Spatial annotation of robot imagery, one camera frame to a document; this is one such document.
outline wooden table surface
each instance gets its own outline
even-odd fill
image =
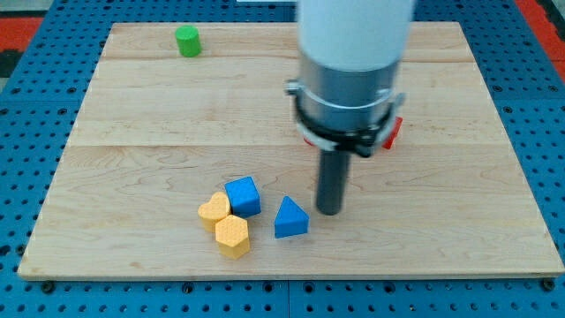
[[[414,23],[397,79],[392,150],[354,157],[345,210],[313,207],[318,150],[284,81],[294,24],[115,24],[19,266],[28,280],[433,279],[564,271],[457,23]],[[252,251],[218,253],[198,206],[252,175]],[[275,239],[290,195],[307,235]]]

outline white cylinder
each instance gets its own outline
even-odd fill
[[[339,71],[386,67],[404,51],[416,0],[298,0],[299,46]]]

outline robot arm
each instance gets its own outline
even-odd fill
[[[369,157],[402,103],[393,97],[416,0],[298,0],[298,130],[320,148],[316,205],[342,206],[350,154]]]

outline toy block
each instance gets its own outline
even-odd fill
[[[222,255],[234,260],[249,252],[247,221],[238,216],[226,216],[215,225],[215,240]]]
[[[307,233],[309,221],[310,216],[290,197],[285,196],[275,218],[275,238]]]
[[[261,212],[259,192],[251,177],[228,182],[225,189],[234,216],[247,218]]]
[[[395,127],[390,132],[388,139],[382,144],[381,147],[390,150],[392,145],[395,143],[396,136],[398,135],[398,131],[400,131],[400,126],[403,124],[402,117],[396,117],[395,119]]]
[[[230,214],[230,200],[225,193],[217,192],[210,201],[200,205],[198,216],[204,230],[214,233],[215,225]]]

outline green cylinder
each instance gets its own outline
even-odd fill
[[[202,51],[198,29],[195,26],[181,26],[175,32],[178,51],[183,57],[196,57]]]

